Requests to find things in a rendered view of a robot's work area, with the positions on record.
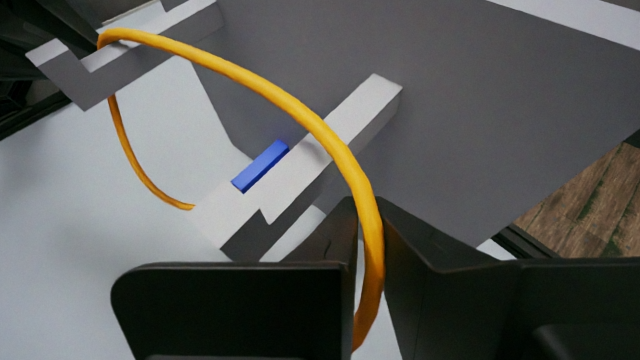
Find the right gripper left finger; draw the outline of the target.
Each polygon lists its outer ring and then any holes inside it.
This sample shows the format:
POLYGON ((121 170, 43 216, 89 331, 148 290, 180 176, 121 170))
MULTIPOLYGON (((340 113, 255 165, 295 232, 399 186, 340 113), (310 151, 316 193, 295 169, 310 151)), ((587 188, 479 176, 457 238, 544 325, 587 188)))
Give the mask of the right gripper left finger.
POLYGON ((135 360, 351 360, 357 253, 345 196, 279 262, 146 263, 115 280, 110 303, 135 360))

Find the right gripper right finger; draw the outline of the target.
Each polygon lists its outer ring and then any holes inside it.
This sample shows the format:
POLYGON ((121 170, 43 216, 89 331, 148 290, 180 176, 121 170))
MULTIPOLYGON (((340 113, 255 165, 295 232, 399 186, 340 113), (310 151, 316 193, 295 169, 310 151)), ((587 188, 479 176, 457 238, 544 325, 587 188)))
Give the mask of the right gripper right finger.
POLYGON ((402 360, 521 360, 544 325, 640 322, 640 257, 499 260, 374 197, 402 360))

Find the yellow patch cord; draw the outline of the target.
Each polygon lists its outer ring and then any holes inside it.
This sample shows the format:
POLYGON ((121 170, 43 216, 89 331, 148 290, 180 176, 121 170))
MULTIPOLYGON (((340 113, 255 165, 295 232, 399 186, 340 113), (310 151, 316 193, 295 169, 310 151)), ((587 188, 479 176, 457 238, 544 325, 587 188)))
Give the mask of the yellow patch cord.
MULTIPOLYGON (((97 50, 117 40, 147 45, 217 72, 266 98, 308 130, 329 153, 349 185, 363 229, 365 273, 358 309, 354 315, 352 354, 364 343, 379 311, 385 276, 384 226, 370 181, 348 146, 314 112, 269 81, 205 51, 149 32, 110 28, 99 35, 97 50)), ((148 178, 131 148, 120 115, 116 94, 107 98, 123 151, 142 183, 163 202, 190 211, 196 204, 169 197, 148 178)))

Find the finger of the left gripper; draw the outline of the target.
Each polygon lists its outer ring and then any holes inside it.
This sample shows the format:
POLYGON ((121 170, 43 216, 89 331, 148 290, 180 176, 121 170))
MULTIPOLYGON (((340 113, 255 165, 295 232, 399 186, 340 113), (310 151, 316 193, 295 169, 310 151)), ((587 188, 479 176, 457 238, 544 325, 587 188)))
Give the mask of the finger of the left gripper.
POLYGON ((25 54, 54 38, 78 60, 91 54, 18 18, 0 4, 0 80, 50 80, 25 54))
POLYGON ((14 0, 20 19, 89 53, 100 35, 66 0, 14 0))

